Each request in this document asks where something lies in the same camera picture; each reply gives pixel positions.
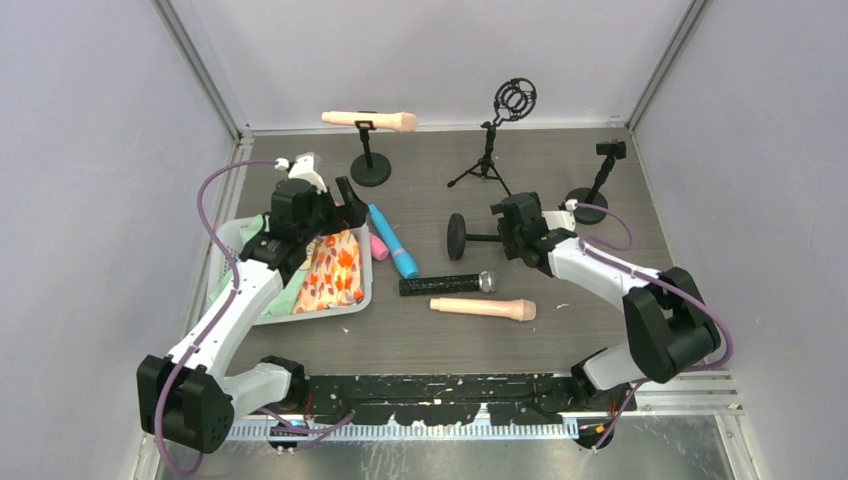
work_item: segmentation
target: peach microphone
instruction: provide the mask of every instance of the peach microphone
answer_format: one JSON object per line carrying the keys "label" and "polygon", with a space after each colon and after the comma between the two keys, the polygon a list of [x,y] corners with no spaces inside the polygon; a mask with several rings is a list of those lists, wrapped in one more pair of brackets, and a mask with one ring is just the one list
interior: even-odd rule
{"label": "peach microphone", "polygon": [[452,313],[470,313],[472,315],[491,315],[506,317],[519,322],[536,318],[536,304],[529,300],[471,300],[467,298],[431,298],[430,310]]}
{"label": "peach microphone", "polygon": [[396,132],[414,132],[418,127],[418,117],[414,113],[363,113],[363,112],[324,112],[321,120],[333,125],[356,126],[357,120],[370,120],[375,128],[388,128]]}

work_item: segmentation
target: black microphone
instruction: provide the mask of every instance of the black microphone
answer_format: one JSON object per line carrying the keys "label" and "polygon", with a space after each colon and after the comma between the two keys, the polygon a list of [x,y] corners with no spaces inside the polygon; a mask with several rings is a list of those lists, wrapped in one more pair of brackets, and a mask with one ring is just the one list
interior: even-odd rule
{"label": "black microphone", "polygon": [[471,275],[414,278],[398,280],[400,296],[432,295],[437,293],[485,292],[497,290],[497,274],[481,272]]}

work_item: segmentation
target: mint green cloth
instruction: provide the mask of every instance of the mint green cloth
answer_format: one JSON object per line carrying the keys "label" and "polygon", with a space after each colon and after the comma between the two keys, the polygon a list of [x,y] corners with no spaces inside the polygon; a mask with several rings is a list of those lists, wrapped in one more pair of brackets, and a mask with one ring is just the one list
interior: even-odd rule
{"label": "mint green cloth", "polygon": [[[244,227],[239,229],[239,233],[241,234],[242,244],[247,243],[248,240],[254,237],[259,230],[262,229],[262,215],[257,215],[250,223]],[[277,295],[277,298],[271,300],[271,303],[265,308],[265,311],[262,312],[260,317],[276,317],[280,315],[288,315],[294,309],[294,304],[297,302],[297,297],[300,294],[300,287],[303,284],[303,279],[306,277],[305,268],[298,268],[297,271],[292,275],[291,280],[289,280],[288,285],[283,288],[283,291]],[[221,296],[221,293],[227,288],[227,285],[233,279],[233,272],[229,271],[224,278],[218,283],[218,286],[209,294],[209,303],[212,304],[215,300]]]}

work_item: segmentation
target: gray tabletop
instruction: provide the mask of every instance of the gray tabletop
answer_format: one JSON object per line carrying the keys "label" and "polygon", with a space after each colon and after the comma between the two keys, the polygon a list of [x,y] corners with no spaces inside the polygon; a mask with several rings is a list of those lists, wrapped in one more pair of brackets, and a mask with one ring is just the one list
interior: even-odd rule
{"label": "gray tabletop", "polygon": [[[548,278],[519,260],[507,261],[499,244],[469,243],[458,262],[448,259],[448,218],[462,213],[472,233],[495,233],[489,205],[506,194],[497,181],[466,177],[445,184],[480,157],[485,132],[375,133],[372,150],[386,155],[392,176],[381,186],[354,185],[365,202],[376,204],[394,226],[418,264],[420,276],[495,270],[500,288],[490,298],[536,302],[535,320],[518,323],[495,317],[429,310],[429,297],[400,297],[400,278],[391,260],[374,262],[374,295],[362,312],[317,320],[256,326],[242,342],[230,374],[252,368],[266,355],[305,365],[308,374],[565,372],[576,362],[624,341],[622,314],[580,286]],[[572,188],[590,186],[602,158],[595,143],[627,141],[628,158],[620,160],[602,192],[610,207],[627,219],[635,247],[620,254],[628,261],[664,269],[671,266],[656,212],[629,135],[623,129],[510,130],[498,132],[496,165],[513,193],[536,191],[543,209],[555,209]],[[353,134],[258,137],[253,158],[286,157],[314,151],[323,162],[325,180],[349,175],[362,152]],[[270,166],[252,166],[241,193],[238,217],[270,208],[274,185],[282,179]],[[580,226],[616,243],[624,230],[607,219]],[[462,294],[484,298],[482,293]]]}

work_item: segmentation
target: pink object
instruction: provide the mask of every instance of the pink object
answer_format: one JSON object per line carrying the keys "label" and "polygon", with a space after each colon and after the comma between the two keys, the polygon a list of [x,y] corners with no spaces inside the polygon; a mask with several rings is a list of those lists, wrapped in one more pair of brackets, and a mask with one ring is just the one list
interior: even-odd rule
{"label": "pink object", "polygon": [[374,260],[383,261],[389,256],[389,248],[377,235],[371,234],[371,256]]}

